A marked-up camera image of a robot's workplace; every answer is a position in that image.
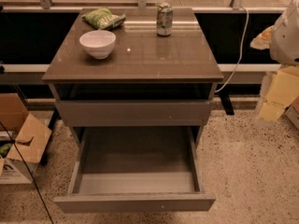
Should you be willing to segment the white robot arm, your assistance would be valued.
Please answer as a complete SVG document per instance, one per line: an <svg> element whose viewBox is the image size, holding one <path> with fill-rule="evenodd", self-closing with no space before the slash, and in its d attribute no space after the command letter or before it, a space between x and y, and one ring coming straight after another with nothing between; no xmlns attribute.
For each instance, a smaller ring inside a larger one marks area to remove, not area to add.
<svg viewBox="0 0 299 224"><path fill-rule="evenodd" d="M263 77L254 122L260 127L274 124L299 96L299 0L292 0L275 24L251 42L254 49L269 49L281 64Z"/></svg>

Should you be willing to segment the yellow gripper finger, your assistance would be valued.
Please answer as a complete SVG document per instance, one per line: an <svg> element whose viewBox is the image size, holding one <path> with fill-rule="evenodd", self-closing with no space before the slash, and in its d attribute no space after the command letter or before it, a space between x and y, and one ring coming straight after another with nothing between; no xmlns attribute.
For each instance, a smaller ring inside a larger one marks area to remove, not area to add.
<svg viewBox="0 0 299 224"><path fill-rule="evenodd" d="M260 99L255 108L258 127L275 124L299 96L299 67L285 66L263 77Z"/></svg>
<svg viewBox="0 0 299 224"><path fill-rule="evenodd" d="M250 42L250 46L253 49L259 49L259 50L268 49L270 46L272 30L273 30L272 26L269 26L266 29L264 29Z"/></svg>

